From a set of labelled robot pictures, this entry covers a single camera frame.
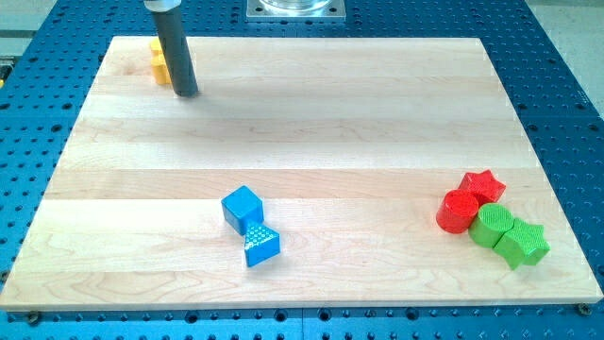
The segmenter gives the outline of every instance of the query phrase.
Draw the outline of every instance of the blue pegboard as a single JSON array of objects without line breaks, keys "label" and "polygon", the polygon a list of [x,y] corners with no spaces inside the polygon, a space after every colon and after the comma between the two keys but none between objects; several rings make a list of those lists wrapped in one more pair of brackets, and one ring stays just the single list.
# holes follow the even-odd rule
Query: blue pegboard
[{"label": "blue pegboard", "polygon": [[[346,1],[345,23],[246,23],[244,1],[183,1],[194,36],[478,37],[604,283],[604,124],[521,0]],[[141,0],[59,0],[0,90],[0,272],[23,242],[115,35],[154,34]],[[0,339],[600,339],[604,304],[6,314]]]}]

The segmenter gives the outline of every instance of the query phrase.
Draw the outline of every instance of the metal mounting plate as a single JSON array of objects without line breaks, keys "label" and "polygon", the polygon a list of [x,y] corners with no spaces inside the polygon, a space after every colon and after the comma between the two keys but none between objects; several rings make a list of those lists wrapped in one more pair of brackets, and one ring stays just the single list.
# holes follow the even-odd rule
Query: metal mounting plate
[{"label": "metal mounting plate", "polygon": [[247,22],[325,22],[343,23],[346,19],[344,0],[332,0],[319,9],[291,10],[264,3],[261,0],[247,0],[245,13]]}]

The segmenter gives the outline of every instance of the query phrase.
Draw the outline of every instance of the wooden tabletop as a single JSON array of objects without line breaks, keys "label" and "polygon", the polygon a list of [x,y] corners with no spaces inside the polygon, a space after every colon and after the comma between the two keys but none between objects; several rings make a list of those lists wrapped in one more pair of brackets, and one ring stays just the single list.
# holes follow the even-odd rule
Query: wooden tabletop
[{"label": "wooden tabletop", "polygon": [[[117,37],[0,306],[29,310],[596,302],[602,292],[477,39],[191,38],[202,94]],[[435,213],[466,171],[545,226],[512,271]],[[220,199],[247,185],[281,253],[247,268]]]}]

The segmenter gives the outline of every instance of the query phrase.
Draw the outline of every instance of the metal cylinder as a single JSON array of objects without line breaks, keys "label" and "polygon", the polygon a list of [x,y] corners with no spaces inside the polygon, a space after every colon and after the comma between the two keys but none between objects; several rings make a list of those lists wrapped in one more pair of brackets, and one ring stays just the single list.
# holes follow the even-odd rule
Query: metal cylinder
[{"label": "metal cylinder", "polygon": [[182,27],[180,2],[145,1],[153,13],[153,21],[158,28],[159,43],[166,59],[168,73],[172,79],[174,92],[180,96],[194,96],[199,90],[189,53],[189,45]]},{"label": "metal cylinder", "polygon": [[278,9],[316,10],[326,6],[331,0],[261,0],[261,2]]}]

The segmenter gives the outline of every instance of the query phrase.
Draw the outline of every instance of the blue block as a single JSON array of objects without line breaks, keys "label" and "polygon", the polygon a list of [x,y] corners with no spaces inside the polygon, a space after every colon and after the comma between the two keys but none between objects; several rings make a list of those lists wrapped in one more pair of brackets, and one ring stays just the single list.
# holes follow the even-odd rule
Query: blue block
[{"label": "blue block", "polygon": [[242,186],[223,198],[225,220],[240,235],[245,235],[250,222],[262,223],[264,212],[262,201],[248,187]]},{"label": "blue block", "polygon": [[245,261],[247,266],[259,264],[281,251],[278,232],[252,222],[247,226],[245,235]]}]

